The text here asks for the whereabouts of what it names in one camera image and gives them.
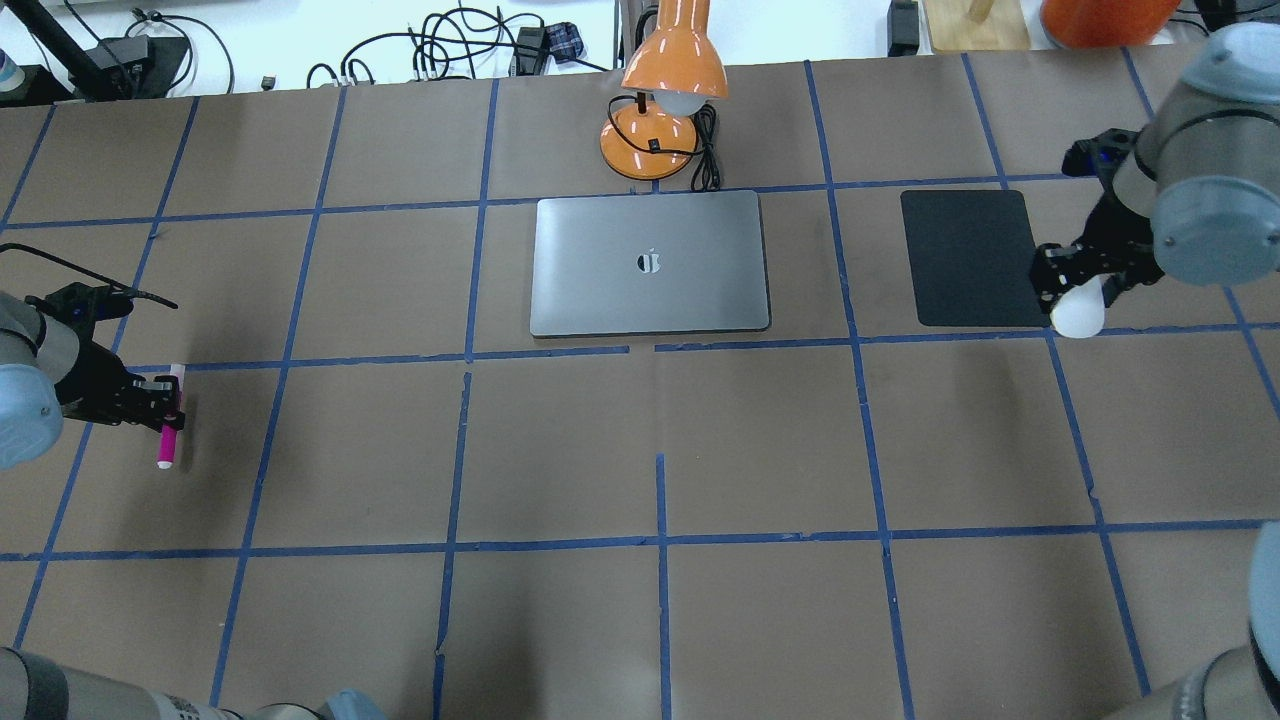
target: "blue tape grid line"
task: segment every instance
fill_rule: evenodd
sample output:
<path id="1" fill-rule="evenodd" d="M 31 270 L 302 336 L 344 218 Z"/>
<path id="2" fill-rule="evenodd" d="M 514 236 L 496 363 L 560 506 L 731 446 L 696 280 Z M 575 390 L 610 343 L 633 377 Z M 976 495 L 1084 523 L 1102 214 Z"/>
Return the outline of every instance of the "blue tape grid line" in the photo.
<path id="1" fill-rule="evenodd" d="M 182 155 L 187 149 L 187 140 L 191 137 L 191 127 L 196 118 L 197 104 L 198 100 L 192 100 L 191 109 L 187 111 L 187 123 L 186 126 L 183 126 L 182 136 L 178 138 L 178 149 L 174 151 L 173 163 L 169 165 L 169 174 L 165 178 L 164 190 L 160 192 L 160 200 L 156 204 L 155 215 L 152 215 L 151 218 L 154 223 L 152 232 L 151 236 L 147 237 L 147 242 L 142 249 L 142 255 L 138 259 L 138 268 L 133 279 L 134 286 L 138 284 L 138 281 L 142 277 L 143 270 L 146 269 L 147 256 L 151 252 L 151 242 L 155 236 L 155 227 L 159 223 L 160 215 L 164 214 L 165 205 L 169 202 L 169 193 L 173 190 L 174 178 L 178 176 L 178 165 L 179 163 L 182 163 Z M 31 155 L 27 158 L 27 167 L 23 169 L 23 176 L 18 183 L 18 187 L 14 190 L 13 199 L 9 201 L 9 210 L 6 210 L 6 213 L 12 211 L 18 202 L 18 195 L 22 192 L 22 188 L 26 184 L 27 176 L 32 165 L 35 164 L 36 154 L 40 151 L 40 146 L 44 142 L 45 133 L 49 131 L 49 126 L 52 120 L 52 117 L 54 117 L 54 108 L 50 106 L 49 114 L 45 117 L 45 126 L 41 128 L 40 136 L 36 138 L 36 146 L 32 147 Z M 120 320 L 120 324 L 115 333 L 115 338 L 111 342 L 111 352 L 119 351 L 120 342 L 124 340 L 124 328 L 127 327 L 127 320 L 128 318 Z M 50 556 L 54 552 L 54 546 L 58 543 L 58 534 L 61 532 L 63 519 L 67 516 L 67 507 L 70 505 L 72 493 L 76 489 L 76 480 L 79 477 L 81 465 L 84 462 L 84 451 L 88 448 L 88 439 L 92 429 L 93 427 L 87 424 L 84 425 L 84 429 L 81 433 L 81 442 L 76 448 L 76 459 L 72 461 L 70 471 L 67 475 L 67 483 L 63 486 L 63 495 L 58 500 L 58 510 L 54 512 L 54 521 L 49 528 L 49 537 L 45 541 L 45 550 L 42 552 L 40 565 L 36 568 L 36 575 L 31 583 L 31 592 L 27 594 L 27 605 L 23 609 L 22 619 L 18 621 L 18 632 L 14 634 L 14 643 L 13 643 L 15 648 L 22 648 L 22 643 L 27 638 L 27 629 L 31 626 L 31 618 L 36 611 L 36 601 L 40 600 L 40 591 L 45 584 L 45 573 L 49 570 Z"/>
<path id="2" fill-rule="evenodd" d="M 232 594 L 227 603 L 227 620 L 223 624 L 223 637 L 218 647 L 218 664 L 214 667 L 214 682 L 209 694 L 209 703 L 218 706 L 221 697 L 223 678 L 227 671 L 227 656 L 230 652 L 232 635 L 236 632 L 236 615 L 239 610 L 241 592 L 244 588 L 244 573 L 248 566 L 250 548 L 253 546 L 253 529 L 257 524 L 257 511 L 262 501 L 262 484 L 266 480 L 268 468 L 271 461 L 271 443 L 275 439 L 275 428 L 280 419 L 280 406 L 284 402 L 284 388 L 289 379 L 289 360 L 293 355 L 293 342 L 298 331 L 298 316 L 302 311 L 302 296 L 306 292 L 307 272 L 311 266 L 311 252 L 315 249 L 316 231 L 320 227 L 320 210 L 324 208 L 324 196 L 329 187 L 329 172 L 333 169 L 334 150 L 338 146 L 338 132 L 342 128 L 342 113 L 347 104 L 347 88 L 338 91 L 338 102 L 334 109 L 333 131 L 329 135 L 329 147 L 325 151 L 324 170 L 320 174 L 320 188 L 316 191 L 316 202 L 311 213 L 311 225 L 307 229 L 307 242 L 302 251 L 302 263 L 298 269 L 298 282 L 293 292 L 293 309 L 289 314 L 289 329 L 284 338 L 284 354 L 282 357 L 280 377 L 275 386 L 275 398 L 271 402 L 271 414 L 266 423 L 266 437 L 262 441 L 262 455 L 259 460 L 257 477 L 253 480 L 253 497 L 250 502 L 248 518 L 244 521 L 244 537 L 241 541 L 238 560 L 236 562 L 236 579 L 232 582 Z"/>
<path id="3" fill-rule="evenodd" d="M 13 188 L 13 195 L 9 196 L 9 204 L 5 205 L 4 215 L 0 215 L 0 232 L 4 232 L 9 227 L 9 219 L 13 218 L 13 209 L 18 206 L 18 196 L 22 195 L 22 188 L 27 184 L 27 178 L 31 177 L 31 168 L 36 165 L 36 155 L 40 154 L 40 146 L 45 143 L 45 136 L 49 135 L 49 126 L 54 122 L 54 110 L 56 105 L 50 105 L 49 111 L 45 113 L 45 122 L 40 126 L 40 132 L 36 135 L 36 142 L 31 146 L 31 152 L 27 154 L 27 164 L 22 167 L 22 174 L 18 176 L 18 184 Z"/>
<path id="4" fill-rule="evenodd" d="M 658 498 L 658 665 L 662 687 L 662 720 L 671 720 L 671 575 L 667 570 L 667 456 L 654 462 Z"/>
<path id="5" fill-rule="evenodd" d="M 827 149 L 827 129 L 822 120 L 822 102 L 818 100 L 818 85 L 813 76 L 813 63 L 804 63 L 805 79 L 809 85 L 809 100 L 813 104 L 813 119 L 818 129 L 818 150 L 822 154 L 822 172 L 827 188 L 827 209 L 831 214 L 831 234 L 836 251 L 836 270 L 840 275 L 840 293 L 845 305 L 845 320 L 849 325 L 849 347 L 852 350 L 854 380 L 858 384 L 858 406 L 861 414 L 863 441 L 867 446 L 867 464 L 872 479 L 872 497 L 876 501 L 876 532 L 881 542 L 881 561 L 884 570 L 884 594 L 888 602 L 890 630 L 893 635 L 893 656 L 897 662 L 899 689 L 902 698 L 902 714 L 906 720 L 915 720 L 915 702 L 911 697 L 911 679 L 906 664 L 906 642 L 902 637 L 902 615 L 897 602 L 897 580 L 893 574 L 892 533 L 888 512 L 884 509 L 884 489 L 881 484 L 879 460 L 876 454 L 876 430 L 872 423 L 870 402 L 867 398 L 867 378 L 863 373 L 861 341 L 858 334 L 858 322 L 854 315 L 852 296 L 849 292 L 849 274 L 845 268 L 845 242 L 840 229 L 840 209 L 836 204 L 836 184 L 831 173 L 831 154 Z"/>
<path id="6" fill-rule="evenodd" d="M 471 254 L 471 295 L 467 300 L 467 337 L 463 348 L 466 361 L 475 360 L 476 305 L 480 297 L 480 261 L 484 259 L 484 223 L 489 201 L 489 165 L 493 160 L 493 132 L 498 119 L 498 81 L 489 90 L 489 119 L 484 131 L 484 161 L 480 169 L 480 201 L 476 204 L 476 240 Z"/>
<path id="7" fill-rule="evenodd" d="M 1151 111 L 1149 101 L 1140 85 L 1137 70 L 1133 65 L 1133 60 L 1129 56 L 1128 50 L 1123 50 L 1125 60 L 1129 65 L 1130 77 L 1133 78 L 1138 94 L 1142 97 L 1144 106 Z M 748 350 L 748 348 L 772 348 L 772 347 L 814 347 L 814 346 L 842 346 L 849 345 L 855 355 L 855 370 L 858 370 L 858 386 L 859 386 L 859 401 L 863 411 L 864 419 L 864 433 L 867 433 L 867 442 L 869 446 L 869 462 L 873 469 L 873 492 L 877 496 L 877 530 L 850 530 L 850 532 L 824 532 L 824 533 L 758 533 L 758 534 L 707 534 L 707 536 L 671 536 L 666 534 L 664 529 L 664 509 L 666 509 L 666 492 L 664 492 L 664 465 L 662 457 L 659 456 L 659 534 L 658 536 L 634 536 L 634 537 L 616 537 L 616 538 L 581 538 L 581 539 L 563 539 L 563 541 L 535 541 L 535 542 L 466 542 L 458 543 L 456 538 L 456 521 L 457 521 L 457 506 L 451 506 L 451 542 L 445 543 L 406 543 L 406 544 L 371 544 L 371 546 L 334 546 L 334 547 L 261 547 L 253 548 L 248 547 L 251 543 L 251 528 L 253 519 L 256 518 L 257 505 L 260 502 L 261 482 L 265 478 L 266 462 L 270 455 L 270 443 L 274 434 L 275 421 L 279 415 L 279 406 L 283 398 L 284 383 L 287 379 L 288 369 L 292 366 L 323 366 L 323 365 L 356 365 L 367 363 L 429 363 L 429 361 L 476 361 L 476 360 L 504 360 L 504 359 L 520 359 L 520 357 L 556 357 L 556 356 L 571 356 L 571 355 L 608 355 L 608 354 L 626 354 L 630 351 L 626 346 L 614 347 L 585 347 L 585 348 L 554 348 L 554 350 L 532 350 L 532 351 L 511 351 L 511 352 L 474 352 L 474 323 L 475 323 L 475 297 L 477 293 L 479 283 L 479 268 L 483 258 L 483 224 L 484 224 L 484 209 L 488 205 L 525 205 L 536 202 L 538 197 L 529 199 L 504 199 L 504 200 L 489 200 L 486 197 L 486 184 L 488 184 L 488 169 L 489 158 L 492 154 L 492 141 L 493 141 L 493 124 L 495 117 L 495 102 L 498 83 L 494 82 L 492 96 L 490 96 L 490 113 L 489 113 L 489 126 L 486 128 L 485 140 L 485 165 L 481 174 L 481 197 L 479 201 L 449 201 L 449 202 L 420 202 L 420 204 L 398 204 L 398 205 L 364 205 L 364 206 L 340 206 L 340 208 L 323 208 L 324 192 L 328 183 L 328 174 L 333 161 L 333 150 L 338 137 L 338 127 L 342 118 L 342 108 L 344 102 L 344 91 L 339 95 L 338 110 L 334 120 L 334 129 L 330 137 L 329 152 L 326 155 L 326 164 L 324 177 L 321 179 L 321 187 L 317 196 L 315 208 L 311 209 L 289 209 L 289 210 L 269 210 L 269 211 L 250 211 L 250 213 L 221 213 L 221 214 L 196 214 L 196 215 L 173 215 L 164 217 L 164 209 L 169 191 L 172 190 L 173 179 L 177 174 L 178 163 L 180 161 L 187 137 L 191 131 L 192 120 L 195 118 L 196 102 L 193 101 L 191 114 L 187 119 L 187 127 L 184 128 L 182 141 L 179 142 L 178 152 L 175 155 L 174 164 L 170 169 L 170 176 L 165 186 L 164 193 L 161 196 L 160 206 L 154 217 L 140 217 L 140 218 L 114 218 L 114 219 L 96 219 L 96 220 L 69 220 L 69 222 L 40 222 L 40 223 L 9 223 L 14 208 L 18 202 L 19 192 L 27 182 L 29 172 L 35 164 L 36 155 L 41 147 L 41 143 L 49 131 L 54 109 L 51 108 L 49 114 L 45 117 L 44 126 L 41 127 L 40 135 L 37 136 L 36 143 L 28 156 L 27 164 L 22 172 L 18 186 L 9 200 L 5 209 L 5 214 L 0 218 L 0 232 L 6 228 L 22 229 L 22 228 L 59 228 L 59 227 L 84 227 L 84 225 L 113 225 L 113 224 L 151 224 L 151 234 L 147 238 L 147 245 L 143 250 L 143 258 L 138 265 L 137 279 L 141 278 L 145 269 L 147 255 L 151 250 L 152 241 L 155 240 L 156 231 L 160 222 L 200 222 L 200 220 L 219 220 L 219 219 L 241 219 L 241 218 L 269 218 L 269 217 L 285 217 L 285 215 L 311 215 L 311 232 L 308 233 L 307 250 L 303 258 L 303 266 L 300 272 L 300 283 L 297 293 L 294 297 L 294 313 L 291 319 L 289 325 L 289 340 L 287 342 L 285 357 L 280 361 L 260 361 L 260 363 L 210 363 L 210 364 L 196 364 L 191 365 L 188 369 L 193 372 L 211 372 L 211 370 L 236 370 L 236 369 L 275 369 L 280 372 L 280 382 L 278 384 L 278 392 L 275 404 L 273 406 L 270 429 L 264 443 L 262 464 L 260 466 L 260 477 L 255 486 L 255 496 L 251 507 L 251 518 L 246 527 L 246 542 L 241 548 L 212 548 L 212 550 L 156 550 L 156 551 L 88 551 L 88 552 L 55 552 L 52 550 L 56 541 L 56 533 L 61 523 L 61 518 L 65 514 L 67 505 L 70 498 L 72 488 L 74 484 L 74 478 L 78 473 L 79 465 L 83 460 L 84 450 L 88 443 L 90 428 L 87 427 L 82 434 L 81 443 L 76 455 L 76 460 L 72 465 L 72 471 L 68 478 L 68 484 L 64 489 L 61 501 L 59 503 L 59 510 L 55 515 L 54 528 L 50 532 L 50 537 L 46 542 L 46 547 L 40 553 L 0 553 L 0 562 L 37 562 L 36 579 L 33 582 L 32 593 L 28 597 L 28 603 L 23 614 L 22 623 L 19 625 L 18 635 L 14 646 L 20 647 L 22 639 L 27 632 L 27 626 L 31 620 L 31 615 L 35 607 L 36 598 L 40 592 L 40 584 L 42 583 L 45 571 L 49 562 L 63 562 L 63 561 L 95 561 L 95 560 L 159 560 L 159 559 L 206 559 L 206 557 L 221 557 L 230 559 L 236 557 L 239 560 L 237 568 L 236 583 L 233 587 L 233 597 L 228 607 L 227 629 L 224 632 L 223 643 L 220 646 L 218 669 L 215 675 L 214 692 L 211 700 L 216 702 L 218 694 L 220 694 L 223 673 L 225 670 L 227 652 L 229 648 L 232 628 L 234 623 L 236 605 L 238 603 L 238 597 L 241 593 L 243 583 L 243 568 L 250 557 L 312 557 L 312 556 L 353 556 L 353 555 L 388 555 L 388 553 L 433 553 L 440 552 L 445 553 L 447 557 L 452 557 L 457 552 L 526 552 L 526 551 L 550 551 L 550 550 L 568 550 L 568 548 L 600 548 L 600 547 L 631 547 L 631 546 L 658 546 L 660 552 L 659 560 L 659 596 L 663 605 L 663 712 L 664 717 L 669 717 L 669 625 L 667 623 L 667 603 L 666 603 L 666 548 L 671 544 L 730 544 L 730 543 L 777 543 L 777 542 L 881 542 L 884 547 L 884 571 L 886 571 L 886 592 L 890 601 L 891 621 L 895 633 L 895 650 L 899 660 L 899 674 L 900 682 L 902 683 L 904 692 L 904 706 L 906 707 L 906 715 L 914 716 L 914 708 L 910 705 L 910 687 L 906 675 L 906 659 L 905 648 L 901 639 L 901 620 L 897 614 L 896 605 L 896 588 L 892 584 L 892 560 L 888 553 L 888 543 L 892 539 L 963 539 L 963 538 L 988 538 L 988 537 L 1033 537 L 1033 536 L 1065 536 L 1065 534 L 1091 534 L 1097 533 L 1102 539 L 1103 552 L 1107 556 L 1108 571 L 1112 577 L 1112 583 L 1117 594 L 1117 605 L 1121 611 L 1123 620 L 1125 623 L 1126 641 L 1129 641 L 1130 651 L 1134 653 L 1135 671 L 1139 675 L 1139 682 L 1143 685 L 1143 691 L 1147 692 L 1144 669 L 1140 662 L 1140 653 L 1137 648 L 1135 635 L 1132 629 L 1132 621 L 1128 620 L 1128 606 L 1124 600 L 1123 587 L 1119 583 L 1119 573 L 1115 566 L 1114 553 L 1111 552 L 1110 538 L 1111 533 L 1144 533 L 1144 532 L 1197 532 L 1197 530 L 1229 530 L 1229 529 L 1256 529 L 1262 523 L 1268 521 L 1266 519 L 1243 519 L 1243 520 L 1203 520 L 1203 521 L 1171 521 L 1171 523 L 1121 523 L 1121 524 L 1107 524 L 1101 514 L 1101 505 L 1092 498 L 1092 473 L 1088 469 L 1088 459 L 1084 454 L 1083 439 L 1079 433 L 1078 420 L 1075 419 L 1074 407 L 1070 402 L 1070 391 L 1066 387 L 1065 373 L 1061 369 L 1060 359 L 1057 357 L 1056 347 L 1053 346 L 1052 337 L 1042 331 L 993 331 L 993 332 L 979 332 L 979 333 L 934 333 L 934 334 L 916 334 L 916 336 L 882 336 L 882 337 L 859 337 L 856 333 L 856 325 L 854 323 L 852 304 L 849 295 L 847 275 L 845 273 L 842 251 L 844 246 L 840 237 L 840 220 L 838 213 L 835 205 L 835 190 L 856 190 L 856 188 L 872 188 L 872 187 L 911 187 L 911 186 L 936 186 L 936 184 L 964 184 L 964 183 L 1000 183 L 1001 187 L 1007 187 L 1009 182 L 1034 182 L 1034 181 L 1055 181 L 1065 179 L 1060 174 L 1029 174 L 1029 176 L 1006 176 L 1004 167 L 1000 161 L 998 149 L 996 147 L 995 137 L 991 131 L 989 119 L 986 114 L 986 108 L 982 104 L 980 92 L 977 85 L 977 79 L 973 73 L 973 68 L 968 55 L 963 55 L 963 61 L 965 70 L 970 82 L 970 88 L 974 94 L 974 101 L 978 108 L 979 119 L 982 120 L 983 131 L 988 141 L 988 147 L 992 152 L 993 164 L 996 167 L 996 176 L 986 177 L 961 177 L 961 178 L 927 178 L 927 179 L 901 179 L 901 181 L 872 181 L 872 182 L 833 182 L 831 176 L 831 163 L 826 143 L 826 132 L 822 126 L 820 106 L 817 96 L 817 87 L 813 79 L 812 67 L 806 63 L 806 76 L 810 90 L 810 99 L 814 106 L 815 123 L 819 131 L 819 142 L 823 155 L 824 165 L 824 179 L 823 184 L 797 184 L 797 186 L 769 186 L 769 187 L 756 187 L 751 188 L 756 192 L 805 192 L 805 191 L 826 191 L 828 193 L 828 204 L 832 214 L 833 234 L 836 240 L 836 252 L 838 256 L 838 273 L 842 288 L 842 300 L 845 301 L 846 319 L 850 325 L 850 338 L 809 338 L 809 340 L 792 340 L 792 341 L 726 341 L 718 343 L 669 343 L 659 345 L 655 347 L 659 352 L 677 352 L 677 351 L 700 351 L 700 350 Z M 436 355 L 436 356 L 375 356 L 375 357 L 335 357 L 335 359 L 311 359 L 311 360 L 293 360 L 292 355 L 292 338 L 296 332 L 297 313 L 301 304 L 302 290 L 306 278 L 307 260 L 310 259 L 311 247 L 314 243 L 315 229 L 319 223 L 319 218 L 324 214 L 343 214 L 343 213 L 372 213 L 372 211 L 396 211 L 396 210 L 425 210 L 435 208 L 477 208 L 477 231 L 476 231 L 476 249 L 474 254 L 472 263 L 472 286 L 471 286 L 471 304 L 468 307 L 468 327 L 467 327 L 467 345 L 463 354 L 451 354 L 451 355 Z M 1187 328 L 1149 328 L 1149 329 L 1108 329 L 1103 331 L 1103 334 L 1110 336 L 1128 336 L 1128 334 L 1160 334 L 1160 333 L 1197 333 L 1197 332 L 1243 332 L 1245 340 L 1249 345 L 1251 354 L 1258 365 L 1262 374 L 1263 384 L 1266 386 L 1267 393 L 1271 398 L 1272 406 L 1276 409 L 1277 416 L 1280 416 L 1280 400 L 1276 397 L 1276 391 L 1270 375 L 1266 372 L 1265 364 L 1262 363 L 1261 354 L 1257 350 L 1257 345 L 1251 334 L 1252 329 L 1260 331 L 1275 331 L 1280 329 L 1280 323 L 1257 323 L 1248 324 L 1244 320 L 1244 315 L 1240 311 L 1239 304 L 1235 297 L 1228 292 L 1228 300 L 1231 304 L 1233 311 L 1236 316 L 1236 324 L 1231 325 L 1198 325 Z M 115 347 L 118 347 L 119 341 L 123 336 L 123 328 L 116 336 Z M 1039 338 L 1044 337 L 1051 348 L 1051 357 L 1055 364 L 1055 373 L 1059 378 L 1060 389 L 1064 395 L 1064 406 L 1066 409 L 1069 423 L 1073 427 L 1073 437 L 1076 442 L 1076 450 L 1082 460 L 1082 471 L 1085 474 L 1085 483 L 1091 492 L 1091 502 L 1096 507 L 1096 523 L 1092 525 L 1048 525 L 1048 527 L 1014 527 L 1014 528 L 946 528 L 946 529 L 906 529 L 906 530 L 892 530 L 888 528 L 887 518 L 883 511 L 883 497 L 879 488 L 878 478 L 878 464 L 874 456 L 874 438 L 872 434 L 870 413 L 867 406 L 865 398 L 865 386 L 861 375 L 861 363 L 860 363 L 860 345 L 874 345 L 874 343 L 893 343 L 893 342 L 951 342 L 951 341 L 978 341 L 978 340 L 1001 340 L 1001 338 Z M 147 366 L 146 370 L 164 370 L 166 366 Z M 466 374 L 465 391 L 463 391 L 463 409 L 462 419 L 460 421 L 460 457 L 461 457 L 461 443 L 465 438 L 461 437 L 465 433 L 465 415 L 466 406 L 470 397 L 470 373 Z M 457 501 L 461 482 L 461 465 L 457 469 L 458 475 L 456 477 L 454 488 L 454 501 Z M 452 573 L 447 570 L 447 578 Z M 442 594 L 444 593 L 444 585 L 442 585 Z M 442 635 L 447 628 L 447 607 L 445 602 L 442 602 Z M 440 678 L 438 678 L 438 684 L 435 688 L 435 711 L 436 716 L 439 714 L 439 700 L 443 684 L 439 683 L 443 679 L 443 657 L 440 657 L 440 666 L 438 671 Z"/>
<path id="8" fill-rule="evenodd" d="M 458 511 L 462 507 L 462 466 L 467 455 L 467 425 L 471 413 L 471 373 L 462 375 L 462 401 L 458 409 L 458 439 L 453 451 L 453 489 L 449 495 L 449 529 L 439 552 L 444 552 L 444 574 L 440 578 L 440 618 L 435 630 L 435 670 L 431 679 L 431 717 L 440 719 L 444 703 L 444 642 L 449 638 L 449 609 L 453 603 L 453 568 L 458 547 Z M 471 551 L 481 551 L 474 543 Z"/>
<path id="9" fill-rule="evenodd" d="M 1000 158 L 1000 147 L 996 143 L 996 136 L 992 131 L 989 118 L 987 117 L 987 109 L 982 100 L 982 90 L 978 87 L 978 78 L 974 73 L 973 63 L 969 59 L 968 53 L 961 54 L 960 58 L 964 63 L 965 76 L 969 78 L 969 90 L 973 92 L 974 105 L 978 108 L 978 117 L 982 120 L 982 131 L 987 138 L 991 160 L 996 167 L 996 173 L 1000 176 L 1000 187 L 1007 190 L 1009 181 L 1005 177 L 1005 165 Z M 1129 612 L 1129 601 L 1124 592 L 1124 582 L 1120 578 L 1120 568 L 1116 565 L 1115 552 L 1111 547 L 1111 536 L 1106 530 L 1106 516 L 1102 512 L 1102 502 L 1093 495 L 1093 469 L 1089 465 L 1089 456 L 1084 448 L 1084 437 L 1080 434 L 1080 424 L 1079 418 L 1075 414 L 1075 404 L 1071 401 L 1071 391 L 1066 382 L 1066 373 L 1062 370 L 1062 361 L 1057 352 L 1057 342 L 1055 341 L 1053 331 L 1046 328 L 1043 331 L 1043 337 L 1044 343 L 1048 347 L 1050 360 L 1053 364 L 1053 374 L 1057 379 L 1059 393 L 1062 397 L 1062 407 L 1066 413 L 1068 425 L 1071 429 L 1071 439 L 1075 443 L 1075 455 L 1080 464 L 1080 474 L 1084 478 L 1085 492 L 1089 497 L 1089 503 L 1093 507 L 1093 521 L 1102 546 L 1102 555 L 1106 561 L 1107 574 L 1111 579 L 1111 589 L 1116 598 L 1116 609 L 1120 615 L 1120 624 L 1124 628 L 1125 642 L 1129 646 L 1129 655 L 1133 661 L 1134 674 L 1138 678 L 1138 687 L 1142 691 L 1142 694 L 1146 696 L 1151 693 L 1151 683 L 1147 679 L 1147 666 L 1142 659 L 1142 650 L 1138 647 L 1138 635 L 1134 632 L 1133 618 Z"/>
<path id="10" fill-rule="evenodd" d="M 1233 520 L 1169 520 L 1148 523 L 1108 523 L 1101 530 L 1110 534 L 1143 533 L 1197 533 L 1221 530 L 1256 530 L 1266 523 L 1280 518 L 1252 518 Z M 973 539 L 973 538 L 1023 538 L 1084 536 L 1100 532 L 1097 524 L 1078 525 L 1010 525 L 974 528 L 915 528 L 891 530 L 895 541 L 913 539 Z M 545 552 L 556 550 L 599 550 L 609 547 L 657 547 L 699 546 L 699 544 L 780 544 L 780 543 L 823 543 L 823 542 L 879 542 L 878 530 L 824 530 L 815 533 L 728 533 L 728 534 L 690 534 L 690 536 L 620 536 L 598 538 L 571 538 L 549 541 L 458 541 L 453 552 Z M 433 555 L 449 551 L 447 542 L 421 543 L 381 543 L 381 544 L 338 544 L 338 546 L 292 546 L 255 547 L 250 557 L 351 557 L 362 555 Z M 219 548 L 170 548 L 170 550 L 90 550 L 55 551 L 49 553 L 50 562 L 93 562 L 113 560 L 205 560 L 236 559 L 241 550 Z M 0 552 L 0 562 L 40 562 L 44 552 Z"/>

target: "light bulb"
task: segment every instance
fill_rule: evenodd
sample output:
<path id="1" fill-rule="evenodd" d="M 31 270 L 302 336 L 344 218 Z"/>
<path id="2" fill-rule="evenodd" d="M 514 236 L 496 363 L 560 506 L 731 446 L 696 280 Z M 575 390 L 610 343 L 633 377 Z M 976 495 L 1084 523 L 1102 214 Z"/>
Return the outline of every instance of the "light bulb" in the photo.
<path id="1" fill-rule="evenodd" d="M 654 90 L 653 100 L 668 115 L 692 115 L 707 102 L 707 96 L 696 92 L 676 92 L 675 90 Z"/>
<path id="2" fill-rule="evenodd" d="M 1073 287 L 1059 299 L 1050 311 L 1053 329 L 1062 337 L 1093 337 L 1106 324 L 1106 301 L 1102 299 L 1102 275 L 1093 275 L 1089 282 Z"/>

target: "lamp shade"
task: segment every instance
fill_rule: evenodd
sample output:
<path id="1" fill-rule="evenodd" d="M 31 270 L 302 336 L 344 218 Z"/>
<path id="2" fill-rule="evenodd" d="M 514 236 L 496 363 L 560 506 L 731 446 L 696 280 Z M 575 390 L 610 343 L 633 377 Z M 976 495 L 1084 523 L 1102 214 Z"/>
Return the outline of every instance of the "lamp shade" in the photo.
<path id="1" fill-rule="evenodd" d="M 724 65 L 707 37 L 709 10 L 710 0 L 662 0 L 657 29 L 636 49 L 622 76 L 622 87 L 701 99 L 728 97 Z M 662 105 L 660 96 L 658 104 Z"/>

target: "laptop logo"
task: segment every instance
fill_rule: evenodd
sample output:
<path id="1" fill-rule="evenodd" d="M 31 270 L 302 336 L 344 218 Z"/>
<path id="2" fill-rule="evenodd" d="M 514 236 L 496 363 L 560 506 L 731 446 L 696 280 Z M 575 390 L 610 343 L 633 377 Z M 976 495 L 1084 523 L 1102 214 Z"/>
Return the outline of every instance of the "laptop logo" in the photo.
<path id="1" fill-rule="evenodd" d="M 658 251 L 650 247 L 649 252 L 636 258 L 636 266 L 640 268 L 640 272 L 646 275 L 652 275 L 653 273 L 660 270 L 662 265 L 658 264 Z"/>

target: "sticker label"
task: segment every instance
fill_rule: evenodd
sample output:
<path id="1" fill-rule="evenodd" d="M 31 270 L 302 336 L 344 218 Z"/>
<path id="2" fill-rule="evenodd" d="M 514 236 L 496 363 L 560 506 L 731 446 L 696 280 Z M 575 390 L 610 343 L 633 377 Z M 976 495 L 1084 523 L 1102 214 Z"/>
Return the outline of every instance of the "sticker label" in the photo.
<path id="1" fill-rule="evenodd" d="M 236 720 L 233 715 L 221 710 L 214 710 L 212 707 L 197 705 L 189 700 L 172 694 L 154 692 L 151 693 L 151 700 L 156 701 L 156 708 L 160 710 L 160 720 Z"/>

